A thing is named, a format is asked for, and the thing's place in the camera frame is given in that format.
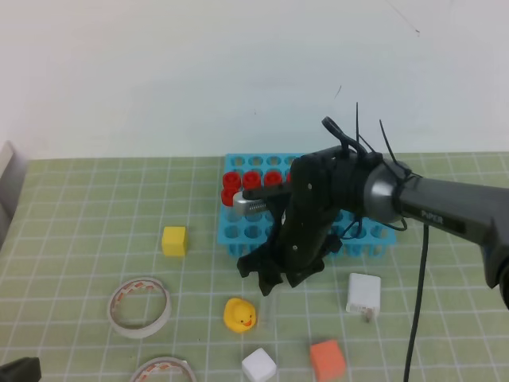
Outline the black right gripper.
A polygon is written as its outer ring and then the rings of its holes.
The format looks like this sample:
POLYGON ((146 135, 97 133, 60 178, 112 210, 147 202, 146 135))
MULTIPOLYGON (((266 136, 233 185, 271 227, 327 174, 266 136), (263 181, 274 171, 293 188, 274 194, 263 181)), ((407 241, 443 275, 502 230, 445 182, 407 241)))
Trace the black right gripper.
POLYGON ((239 258, 237 268, 245 278, 258 272, 263 297, 283 283, 295 287, 324 270, 324 257, 341 248, 341 235, 332 223, 341 209, 363 211, 366 156, 356 153, 306 154, 291 166, 291 196, 265 244, 239 258))

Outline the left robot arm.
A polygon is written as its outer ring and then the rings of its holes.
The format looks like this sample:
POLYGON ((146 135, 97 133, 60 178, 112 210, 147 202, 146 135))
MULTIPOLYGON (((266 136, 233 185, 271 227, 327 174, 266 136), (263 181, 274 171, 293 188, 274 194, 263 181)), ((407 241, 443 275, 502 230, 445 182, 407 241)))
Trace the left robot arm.
POLYGON ((23 357, 0 367, 1 382, 39 382, 41 363, 38 357, 23 357))

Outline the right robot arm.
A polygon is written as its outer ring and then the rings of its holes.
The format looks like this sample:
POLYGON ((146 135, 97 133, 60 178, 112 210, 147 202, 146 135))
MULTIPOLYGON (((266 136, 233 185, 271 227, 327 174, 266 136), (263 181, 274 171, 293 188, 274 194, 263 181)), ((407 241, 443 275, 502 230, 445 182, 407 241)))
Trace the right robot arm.
POLYGON ((247 208, 263 203, 274 224, 267 241, 242 256, 241 276, 258 273, 263 294, 288 281, 299 285, 324 269, 344 241, 332 224, 341 211, 390 224, 412 218, 477 244, 489 287, 508 295, 508 191, 419 177, 376 152, 333 147, 293 161, 290 180, 246 190, 247 208))

